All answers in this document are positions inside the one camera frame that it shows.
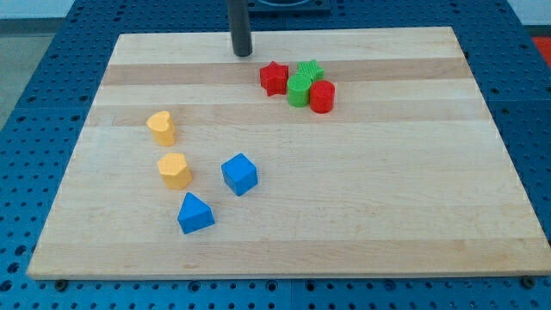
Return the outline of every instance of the blue cube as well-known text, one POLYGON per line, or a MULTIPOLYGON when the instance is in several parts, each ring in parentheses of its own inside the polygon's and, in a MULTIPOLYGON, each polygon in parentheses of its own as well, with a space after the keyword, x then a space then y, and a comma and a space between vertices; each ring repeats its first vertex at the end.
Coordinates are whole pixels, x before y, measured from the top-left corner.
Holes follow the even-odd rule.
POLYGON ((214 224, 213 211, 196 195, 187 193, 183 198, 178 223, 180 223, 183 233, 192 233, 214 224))
POLYGON ((227 186, 238 196, 258 184, 257 167, 243 153, 222 165, 222 176, 227 186))

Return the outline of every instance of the red cylinder block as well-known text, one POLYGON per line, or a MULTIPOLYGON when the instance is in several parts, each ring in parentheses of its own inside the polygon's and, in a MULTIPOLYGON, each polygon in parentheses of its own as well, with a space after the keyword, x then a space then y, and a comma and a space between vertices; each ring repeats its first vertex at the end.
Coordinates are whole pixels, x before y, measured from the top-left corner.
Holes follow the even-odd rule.
POLYGON ((310 109, 316 113, 327 113, 333 109, 335 101, 335 85, 321 80, 314 82, 310 89, 310 109))

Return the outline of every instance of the plastic block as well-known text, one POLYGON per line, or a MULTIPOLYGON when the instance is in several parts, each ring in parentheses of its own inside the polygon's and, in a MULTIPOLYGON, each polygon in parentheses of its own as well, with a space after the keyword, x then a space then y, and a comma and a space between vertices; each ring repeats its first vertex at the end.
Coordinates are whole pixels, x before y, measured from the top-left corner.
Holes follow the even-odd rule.
POLYGON ((310 88, 310 109, 316 113, 327 113, 333 109, 335 85, 321 80, 314 82, 310 88))
POLYGON ((222 164, 222 176, 238 196, 258 184, 257 167, 243 153, 222 164))
POLYGON ((169 189, 184 189, 191 183, 191 171, 181 153, 168 153, 157 162, 158 172, 169 189))
POLYGON ((324 68, 320 67, 315 59, 299 61, 298 67, 297 74, 304 74, 310 77, 313 82, 324 78, 324 68))
POLYGON ((266 90, 268 96, 287 94, 288 79, 288 65, 279 65, 272 61, 269 65, 260 68, 260 85, 266 90))
POLYGON ((187 193, 183 198, 178 223, 183 233, 192 233, 214 224, 213 211, 196 195, 187 193))
POLYGON ((295 74, 287 81, 287 100, 294 107, 305 107, 310 102, 312 80, 304 74, 295 74))
POLYGON ((173 146, 176 142, 176 128, 168 111, 157 112, 147 120, 153 138, 160 146, 173 146))

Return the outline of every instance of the green star block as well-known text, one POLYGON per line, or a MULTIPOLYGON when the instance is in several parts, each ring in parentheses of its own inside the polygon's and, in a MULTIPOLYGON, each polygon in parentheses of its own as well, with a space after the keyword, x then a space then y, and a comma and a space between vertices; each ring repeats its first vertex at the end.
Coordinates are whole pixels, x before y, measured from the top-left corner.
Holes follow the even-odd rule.
POLYGON ((301 108, 310 102, 312 80, 304 74, 295 74, 287 81, 287 100, 289 104, 301 108))
POLYGON ((299 61, 299 70, 297 74, 304 74, 315 82, 324 78, 324 68, 318 65, 316 59, 310 61, 299 61))

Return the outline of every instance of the green cylinder block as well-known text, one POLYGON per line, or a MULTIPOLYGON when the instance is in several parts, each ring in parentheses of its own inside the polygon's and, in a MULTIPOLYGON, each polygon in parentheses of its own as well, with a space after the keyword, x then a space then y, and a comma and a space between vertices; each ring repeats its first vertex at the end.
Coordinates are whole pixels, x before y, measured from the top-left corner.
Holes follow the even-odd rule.
POLYGON ((300 108, 310 102, 312 79, 304 74, 295 74, 287 81, 287 100, 289 104, 300 108))

